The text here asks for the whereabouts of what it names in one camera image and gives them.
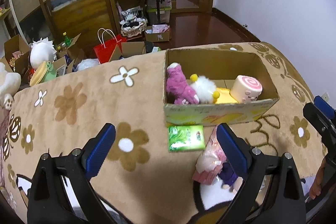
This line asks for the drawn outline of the person's right hand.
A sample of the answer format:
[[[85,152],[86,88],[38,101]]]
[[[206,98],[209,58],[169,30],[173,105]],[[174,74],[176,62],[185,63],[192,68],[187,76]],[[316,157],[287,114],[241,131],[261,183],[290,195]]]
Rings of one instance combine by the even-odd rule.
[[[323,159],[321,166],[319,167],[317,174],[315,176],[314,182],[312,186],[310,187],[309,196],[312,200],[321,194],[321,190],[322,190],[321,184],[323,180],[323,173],[325,170],[325,165],[326,165],[326,160]]]

